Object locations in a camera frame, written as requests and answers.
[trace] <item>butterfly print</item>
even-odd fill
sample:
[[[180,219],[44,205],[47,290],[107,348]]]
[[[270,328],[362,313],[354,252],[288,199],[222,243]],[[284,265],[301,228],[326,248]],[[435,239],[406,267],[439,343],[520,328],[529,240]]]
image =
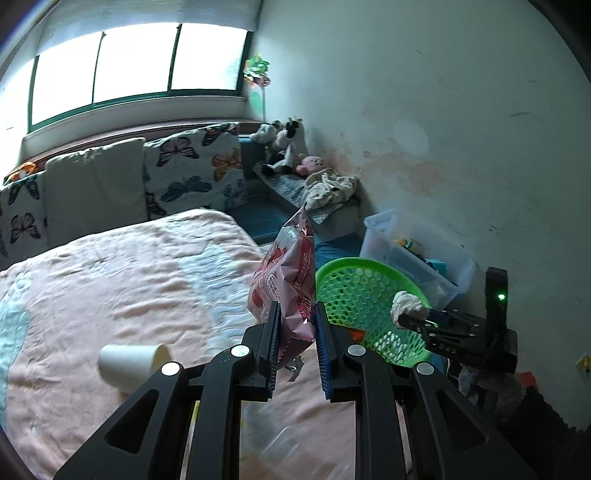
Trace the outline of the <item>butterfly print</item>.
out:
[[[151,215],[165,216],[166,210],[164,210],[158,203],[153,193],[146,192],[146,205],[148,207],[148,213]]]
[[[231,133],[232,135],[238,135],[239,124],[219,124],[212,125],[205,129],[205,136],[201,141],[201,145],[207,147],[217,140],[217,138],[224,132]]]
[[[188,137],[171,138],[160,145],[160,156],[156,166],[162,167],[166,165],[176,154],[188,158],[199,158],[198,153],[191,146],[191,141]]]
[[[163,202],[173,202],[189,192],[206,193],[212,189],[212,184],[201,181],[201,177],[195,175],[182,182],[174,181],[168,186],[167,192],[160,197]]]
[[[36,175],[25,177],[22,180],[14,182],[8,191],[8,204],[12,205],[14,203],[14,201],[17,199],[18,192],[21,191],[23,185],[27,188],[27,191],[31,197],[33,197],[35,200],[39,200],[39,187],[37,187],[36,177]]]
[[[222,193],[224,197],[223,209],[230,210],[246,202],[246,189],[244,180],[239,179],[235,184],[226,185]]]
[[[242,168],[240,151],[237,148],[233,148],[232,153],[228,157],[214,155],[212,158],[212,165],[215,167],[215,170],[213,171],[213,179],[215,181],[220,181],[231,168]]]
[[[1,233],[0,233],[0,254],[2,254],[5,258],[8,258],[8,250],[6,250],[6,245],[4,244],[4,240],[2,239]]]
[[[18,240],[23,232],[27,232],[33,238],[41,238],[41,235],[35,226],[33,215],[28,212],[22,217],[20,215],[15,215],[12,217],[12,220],[10,220],[10,224],[12,226],[12,232],[10,234],[11,245]]]

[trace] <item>pink plush toy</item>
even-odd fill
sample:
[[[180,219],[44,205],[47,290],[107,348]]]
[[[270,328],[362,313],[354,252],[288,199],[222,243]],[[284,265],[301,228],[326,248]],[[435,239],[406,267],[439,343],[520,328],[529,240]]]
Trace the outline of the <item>pink plush toy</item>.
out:
[[[320,157],[306,157],[300,154],[300,165],[295,168],[295,172],[302,177],[307,177],[317,171],[322,170],[323,162]]]

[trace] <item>plastic storage box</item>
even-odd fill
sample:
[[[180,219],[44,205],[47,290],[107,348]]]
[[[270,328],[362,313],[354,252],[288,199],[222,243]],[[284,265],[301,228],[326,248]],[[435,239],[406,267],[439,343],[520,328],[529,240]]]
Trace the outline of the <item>plastic storage box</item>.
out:
[[[377,213],[363,222],[367,231],[359,256],[400,270],[417,284],[434,309],[445,308],[456,296],[467,292],[476,262],[439,228],[401,210]],[[446,278],[395,243],[403,238],[420,243],[424,258],[444,261]]]

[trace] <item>clear plastic container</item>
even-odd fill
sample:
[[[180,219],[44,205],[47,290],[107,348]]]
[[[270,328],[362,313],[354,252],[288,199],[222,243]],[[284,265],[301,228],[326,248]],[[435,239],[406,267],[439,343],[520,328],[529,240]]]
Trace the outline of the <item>clear plastic container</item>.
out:
[[[367,231],[359,256],[390,265],[405,274],[417,284],[434,309],[445,308],[456,296],[467,292],[476,262],[438,227],[401,210],[377,213],[363,223]],[[403,238],[421,244],[424,258],[444,261],[446,278],[395,242]]]
[[[295,439],[293,427],[286,427],[259,457],[278,480],[350,480],[355,468],[324,463]]]

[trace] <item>plastic bag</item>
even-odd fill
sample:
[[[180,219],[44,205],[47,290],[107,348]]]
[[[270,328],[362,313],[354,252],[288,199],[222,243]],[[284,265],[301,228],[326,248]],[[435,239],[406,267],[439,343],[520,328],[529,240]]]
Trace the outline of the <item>plastic bag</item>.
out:
[[[281,228],[252,277],[248,309],[266,322],[273,301],[281,305],[279,363],[281,368],[314,342],[316,303],[314,232],[300,208]]]

